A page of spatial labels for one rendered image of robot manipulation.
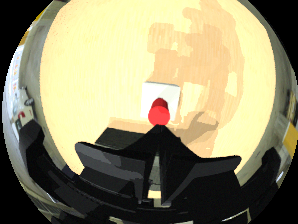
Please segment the red marker cap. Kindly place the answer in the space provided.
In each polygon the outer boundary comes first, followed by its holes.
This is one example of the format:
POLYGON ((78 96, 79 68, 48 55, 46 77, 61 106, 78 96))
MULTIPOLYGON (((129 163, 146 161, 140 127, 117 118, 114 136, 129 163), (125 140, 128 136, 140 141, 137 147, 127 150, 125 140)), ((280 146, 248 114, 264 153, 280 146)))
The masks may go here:
POLYGON ((153 125, 156 124, 162 124, 165 125, 169 121, 169 109, 168 109, 168 103, 166 103, 166 100, 161 99, 161 97, 158 97, 158 99, 153 101, 152 108, 150 108, 149 112, 149 121, 153 125))

